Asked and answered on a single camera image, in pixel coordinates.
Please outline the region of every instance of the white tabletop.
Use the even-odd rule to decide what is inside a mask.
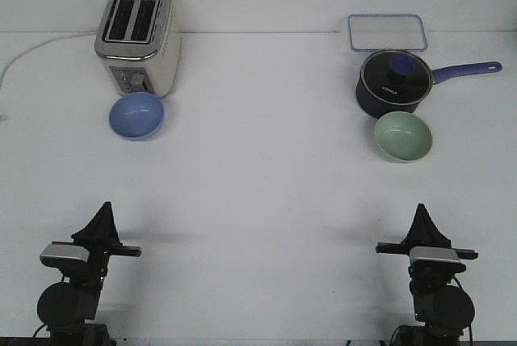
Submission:
[[[0,62],[49,34],[0,34]],[[110,200],[121,241],[97,321],[112,336],[385,339],[411,324],[400,242],[424,203],[454,247],[477,340],[517,339],[517,34],[430,33],[431,68],[500,61],[433,87],[415,114],[434,145],[388,162],[355,101],[364,54],[338,33],[183,34],[152,141],[109,128],[118,99],[94,37],[13,64],[0,90],[0,334],[30,335],[60,279],[39,262]]]

